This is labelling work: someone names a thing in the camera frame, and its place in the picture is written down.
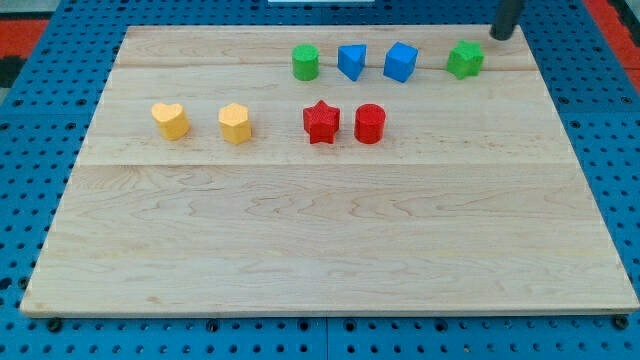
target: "red object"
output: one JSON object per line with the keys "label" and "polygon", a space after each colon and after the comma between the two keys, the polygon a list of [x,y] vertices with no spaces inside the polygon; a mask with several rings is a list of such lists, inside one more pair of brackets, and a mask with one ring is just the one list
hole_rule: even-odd
{"label": "red object", "polygon": [[620,22],[618,11],[603,0],[584,0],[584,4],[627,71],[636,91],[640,92],[640,76],[637,73],[640,70],[640,47],[633,43],[629,29]]}
{"label": "red object", "polygon": [[376,104],[364,104],[356,110],[355,136],[364,144],[375,144],[382,139],[387,114]]}
{"label": "red object", "polygon": [[28,58],[47,24],[49,20],[0,20],[0,58]]}
{"label": "red object", "polygon": [[340,129],[340,109],[320,100],[315,106],[302,110],[302,119],[304,130],[309,133],[309,143],[333,144],[335,134]]}

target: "red star-shaped block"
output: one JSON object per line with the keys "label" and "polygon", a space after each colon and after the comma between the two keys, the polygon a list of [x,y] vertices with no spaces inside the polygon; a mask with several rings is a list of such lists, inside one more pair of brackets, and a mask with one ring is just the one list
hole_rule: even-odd
{"label": "red star-shaped block", "polygon": [[309,133],[309,143],[333,144],[335,134],[340,128],[340,109],[320,100],[315,106],[302,110],[302,119],[304,129]]}

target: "wooden board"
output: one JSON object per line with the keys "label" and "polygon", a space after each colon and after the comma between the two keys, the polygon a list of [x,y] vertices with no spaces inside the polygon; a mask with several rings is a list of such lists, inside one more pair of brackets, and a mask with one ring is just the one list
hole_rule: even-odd
{"label": "wooden board", "polygon": [[[445,72],[460,39],[484,70]],[[405,84],[381,74],[417,46]],[[291,76],[301,42],[321,75]],[[368,44],[358,82],[337,46]],[[342,109],[309,145],[302,108]],[[164,140],[155,102],[192,130]],[[240,102],[254,137],[221,140]],[[353,137],[384,105],[385,137]],[[488,26],[132,27],[22,301],[29,316],[446,316],[638,308],[522,32]]]}

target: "yellow block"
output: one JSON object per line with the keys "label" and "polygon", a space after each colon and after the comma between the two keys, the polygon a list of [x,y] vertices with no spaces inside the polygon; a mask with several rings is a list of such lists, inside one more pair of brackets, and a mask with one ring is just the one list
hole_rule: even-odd
{"label": "yellow block", "polygon": [[230,143],[240,144],[251,138],[249,109],[240,104],[229,104],[218,113],[222,137]]}
{"label": "yellow block", "polygon": [[178,140],[191,128],[187,114],[180,104],[157,103],[151,107],[151,115],[158,125],[160,134],[167,140]]}

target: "green block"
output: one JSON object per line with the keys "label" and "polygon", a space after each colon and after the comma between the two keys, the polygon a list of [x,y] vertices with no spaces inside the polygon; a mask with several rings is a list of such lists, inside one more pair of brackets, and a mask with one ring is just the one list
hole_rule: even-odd
{"label": "green block", "polygon": [[310,81],[318,77],[320,67],[318,48],[311,44],[300,44],[291,52],[293,76],[302,81]]}
{"label": "green block", "polygon": [[483,61],[484,54],[479,43],[460,40],[458,46],[449,53],[447,71],[462,80],[467,76],[478,75]]}

